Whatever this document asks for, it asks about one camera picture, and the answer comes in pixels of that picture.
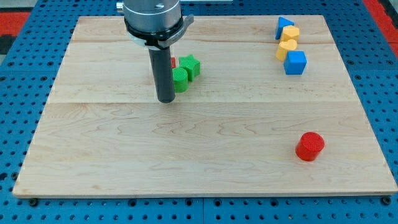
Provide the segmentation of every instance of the blue pegboard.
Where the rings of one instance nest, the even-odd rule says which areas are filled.
[[[398,177],[398,61],[361,1],[234,0],[184,14],[321,14],[394,177]],[[398,197],[39,200],[12,194],[79,16],[117,16],[115,0],[39,0],[0,66],[0,223],[396,223]]]

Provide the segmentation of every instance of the wood grain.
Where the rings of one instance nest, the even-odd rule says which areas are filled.
[[[14,194],[22,198],[385,195],[398,191],[322,16],[300,27],[308,67],[287,76],[277,16],[197,17],[175,55],[201,75],[155,99],[147,50],[122,17],[81,17]],[[326,148],[301,161],[317,131]]]

